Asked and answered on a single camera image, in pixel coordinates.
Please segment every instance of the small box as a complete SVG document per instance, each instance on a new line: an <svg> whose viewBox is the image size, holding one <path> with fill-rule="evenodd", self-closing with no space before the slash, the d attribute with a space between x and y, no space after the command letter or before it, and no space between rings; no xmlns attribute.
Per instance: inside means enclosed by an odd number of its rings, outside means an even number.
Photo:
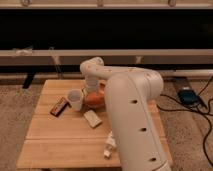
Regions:
<svg viewBox="0 0 213 171"><path fill-rule="evenodd" d="M68 101L64 97L62 97L60 101L56 103L55 106L51 109L50 114L58 117L67 105Z"/></svg>
<svg viewBox="0 0 213 171"><path fill-rule="evenodd" d="M84 113L84 117L92 128L95 128L102 123L102 120L97 116L97 114L93 110L89 110Z"/></svg>

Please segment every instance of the wooden table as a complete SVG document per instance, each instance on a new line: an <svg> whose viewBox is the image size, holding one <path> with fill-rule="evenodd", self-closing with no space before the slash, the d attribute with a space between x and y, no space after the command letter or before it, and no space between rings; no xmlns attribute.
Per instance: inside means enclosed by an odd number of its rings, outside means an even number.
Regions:
<svg viewBox="0 0 213 171"><path fill-rule="evenodd" d="M18 169L32 168L96 168L119 167L117 153L110 160L103 157L105 140L111 128L104 109L96 112L103 120L96 129L90 128L82 113L71 108L56 118L49 114L54 104L66 97L70 89L82 88L82 80L47 80L41 92L24 145L17 162ZM149 102L160 140L172 163L158 109Z"/></svg>

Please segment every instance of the small item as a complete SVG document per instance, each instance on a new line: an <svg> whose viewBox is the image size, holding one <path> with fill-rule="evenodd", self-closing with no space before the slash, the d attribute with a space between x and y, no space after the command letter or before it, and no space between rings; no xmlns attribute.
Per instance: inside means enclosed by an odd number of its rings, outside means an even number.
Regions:
<svg viewBox="0 0 213 171"><path fill-rule="evenodd" d="M93 110L89 110L84 113L84 117L92 128L95 128L102 123L102 120L97 116L97 114Z"/></svg>
<svg viewBox="0 0 213 171"><path fill-rule="evenodd" d="M104 150L104 158L105 159L110 159L111 158L111 152L109 150Z"/></svg>
<svg viewBox="0 0 213 171"><path fill-rule="evenodd" d="M84 94L81 89L72 89L67 96L67 99L73 110L80 111L83 106Z"/></svg>
<svg viewBox="0 0 213 171"><path fill-rule="evenodd" d="M20 3L22 6L28 7L32 3L32 0L20 0Z"/></svg>
<svg viewBox="0 0 213 171"><path fill-rule="evenodd" d="M198 96L194 92L194 90L183 89L178 92L178 96L180 101L184 105L192 105L194 103L198 103Z"/></svg>
<svg viewBox="0 0 213 171"><path fill-rule="evenodd" d="M168 4L170 7L175 7L176 6L176 0L169 0Z"/></svg>
<svg viewBox="0 0 213 171"><path fill-rule="evenodd" d="M14 50L14 57L16 56L32 56L33 55L33 46L29 46L24 49L13 49Z"/></svg>
<svg viewBox="0 0 213 171"><path fill-rule="evenodd" d="M115 150L115 149L116 149L116 142L115 142L113 133L111 131L106 140L106 145L105 145L105 149L104 149L104 158L110 159L111 154L112 154L113 150Z"/></svg>
<svg viewBox="0 0 213 171"><path fill-rule="evenodd" d="M68 101L64 97L62 97L60 101L52 108L50 114L58 117L67 105Z"/></svg>

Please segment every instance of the wooden block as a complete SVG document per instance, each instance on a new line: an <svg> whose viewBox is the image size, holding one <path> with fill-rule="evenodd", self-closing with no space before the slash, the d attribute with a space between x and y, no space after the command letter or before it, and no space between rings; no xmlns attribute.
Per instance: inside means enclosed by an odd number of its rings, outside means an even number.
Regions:
<svg viewBox="0 0 213 171"><path fill-rule="evenodd" d="M92 128L95 128L102 123L102 120L97 116L97 114L93 110L85 112L84 117Z"/></svg>

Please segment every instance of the paper cup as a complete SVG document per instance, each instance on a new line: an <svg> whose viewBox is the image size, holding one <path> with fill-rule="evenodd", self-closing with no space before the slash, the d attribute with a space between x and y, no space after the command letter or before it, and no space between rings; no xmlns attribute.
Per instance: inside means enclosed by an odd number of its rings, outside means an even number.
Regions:
<svg viewBox="0 0 213 171"><path fill-rule="evenodd" d="M83 105L84 94L81 89L72 89L67 95L67 99L73 110L80 111Z"/></svg>

